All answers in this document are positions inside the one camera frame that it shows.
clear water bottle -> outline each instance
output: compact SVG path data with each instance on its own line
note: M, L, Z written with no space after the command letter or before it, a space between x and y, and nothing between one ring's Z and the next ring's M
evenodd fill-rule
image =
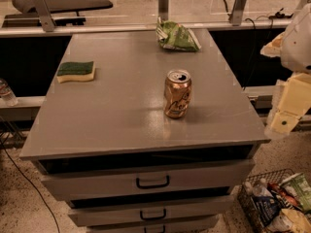
M5 101L7 106L14 106L17 104L16 96L8 83L3 79L0 79L0 97Z

drawer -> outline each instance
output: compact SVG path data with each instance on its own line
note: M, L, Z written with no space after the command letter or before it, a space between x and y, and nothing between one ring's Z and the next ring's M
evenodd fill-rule
M56 200L127 196L241 184L254 167L252 159L143 167L44 176Z
M129 205L71 210L69 217L77 226L108 225L129 222L150 222L189 216L221 214L233 203L233 196L185 198L150 201Z
M126 228L107 228L106 226L88 227L86 233L174 233L213 228L218 216L185 218L184 220L169 221L154 225L140 225Z

crumpled snack bag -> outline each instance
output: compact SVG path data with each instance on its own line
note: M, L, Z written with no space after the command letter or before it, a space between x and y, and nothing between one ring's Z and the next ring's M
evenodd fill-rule
M168 50L199 51L201 45L193 31L173 21L162 21L159 17L156 25L159 44Z

sponge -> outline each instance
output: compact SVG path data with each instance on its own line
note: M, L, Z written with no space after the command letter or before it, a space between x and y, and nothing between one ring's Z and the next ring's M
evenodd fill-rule
M88 82L94 79L94 62L64 62L57 71L57 80L64 82Z

can top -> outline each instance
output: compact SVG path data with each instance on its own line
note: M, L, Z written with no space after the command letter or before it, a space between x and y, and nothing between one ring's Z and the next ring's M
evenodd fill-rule
M190 73L186 70L172 70L167 78L173 83L186 83L190 80Z

